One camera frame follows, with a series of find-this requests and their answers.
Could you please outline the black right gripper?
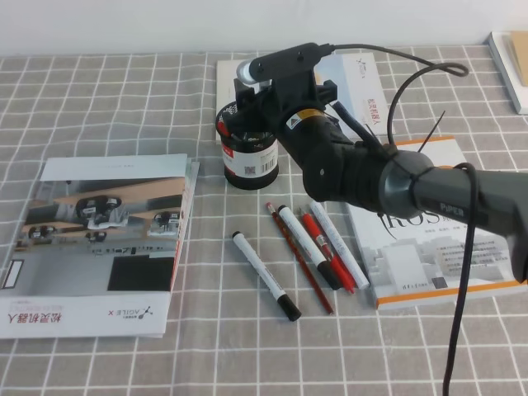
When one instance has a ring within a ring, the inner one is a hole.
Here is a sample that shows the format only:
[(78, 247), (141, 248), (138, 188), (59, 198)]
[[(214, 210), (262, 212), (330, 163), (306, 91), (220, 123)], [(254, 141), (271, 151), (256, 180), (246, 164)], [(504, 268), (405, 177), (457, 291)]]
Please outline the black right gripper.
[(379, 203), (380, 180), (389, 155), (357, 121), (350, 141), (325, 112), (337, 98), (337, 85), (316, 83), (314, 71), (271, 80), (254, 92), (240, 78), (234, 81), (237, 111), (233, 132), (272, 134), (303, 173), (306, 193), (318, 202)]

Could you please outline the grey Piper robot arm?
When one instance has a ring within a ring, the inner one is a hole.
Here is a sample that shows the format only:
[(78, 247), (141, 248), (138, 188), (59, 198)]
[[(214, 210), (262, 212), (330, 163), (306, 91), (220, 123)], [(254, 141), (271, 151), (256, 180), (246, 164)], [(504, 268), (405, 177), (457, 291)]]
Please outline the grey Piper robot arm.
[(301, 168), (314, 200), (401, 219), (432, 212), (503, 236), (512, 274), (526, 280), (526, 174), (477, 171), (468, 164), (436, 167), (423, 153), (381, 144), (359, 123), (352, 128), (361, 141), (353, 143), (324, 111), (337, 99), (336, 84), (317, 85), (312, 71), (268, 78), (241, 66), (235, 90), (238, 111), (228, 129), (274, 134)]

